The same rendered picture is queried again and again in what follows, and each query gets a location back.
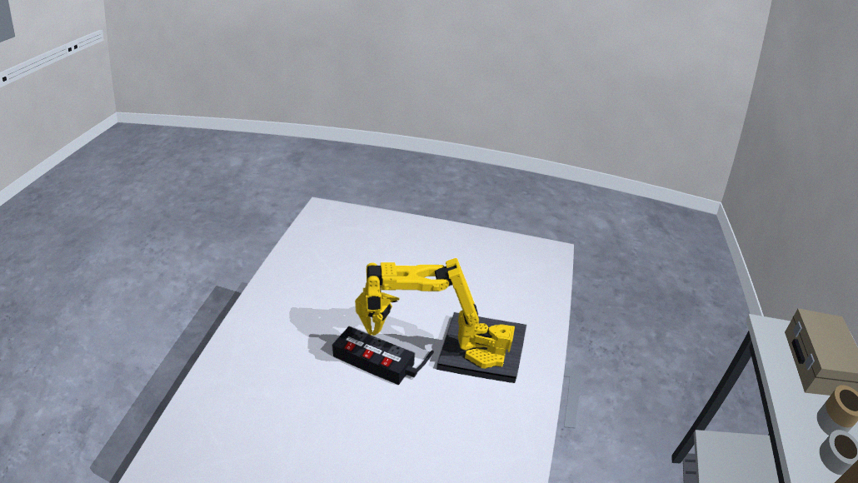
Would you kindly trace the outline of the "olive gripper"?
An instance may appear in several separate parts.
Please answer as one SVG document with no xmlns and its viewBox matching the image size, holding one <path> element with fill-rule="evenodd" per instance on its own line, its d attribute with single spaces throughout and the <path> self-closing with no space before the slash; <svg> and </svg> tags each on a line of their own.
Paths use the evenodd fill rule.
<svg viewBox="0 0 858 483">
<path fill-rule="evenodd" d="M 384 297 L 385 296 L 385 297 Z M 390 299 L 391 298 L 391 299 Z M 363 292 L 359 295 L 358 299 L 355 300 L 356 304 L 356 313 L 358 313 L 362 324 L 364 325 L 367 333 L 369 335 L 375 336 L 378 334 L 383 328 L 383 324 L 387 319 L 388 314 L 391 312 L 393 302 L 399 301 L 399 297 L 392 296 L 382 292 L 382 310 L 381 311 L 367 311 L 366 298 L 363 296 Z M 367 318 L 366 318 L 367 317 Z M 371 317 L 372 322 L 375 323 L 374 330 L 372 332 L 371 326 Z"/>
</svg>

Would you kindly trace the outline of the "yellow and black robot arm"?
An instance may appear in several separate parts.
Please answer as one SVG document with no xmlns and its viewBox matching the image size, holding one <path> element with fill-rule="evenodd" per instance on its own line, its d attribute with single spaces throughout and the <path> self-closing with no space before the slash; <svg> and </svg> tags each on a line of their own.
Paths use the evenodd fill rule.
<svg viewBox="0 0 858 483">
<path fill-rule="evenodd" d="M 467 290 L 467 283 L 464 283 L 465 277 L 459 266 L 457 258 L 446 261 L 446 266 L 396 266 L 395 262 L 381 262 L 378 266 L 376 263 L 369 263 L 366 267 L 367 295 L 363 287 L 367 311 L 382 310 L 382 291 L 444 291 L 453 285 L 462 308 L 458 318 L 460 348 L 466 351 L 473 347 L 488 346 L 487 350 L 476 348 L 466 351 L 465 358 L 484 369 L 493 366 L 502 367 L 506 349 L 509 349 L 512 327 L 506 325 L 487 327 L 484 323 L 478 323 L 478 311 L 470 290 Z M 436 280 L 428 279 L 427 276 L 435 276 Z"/>
</svg>

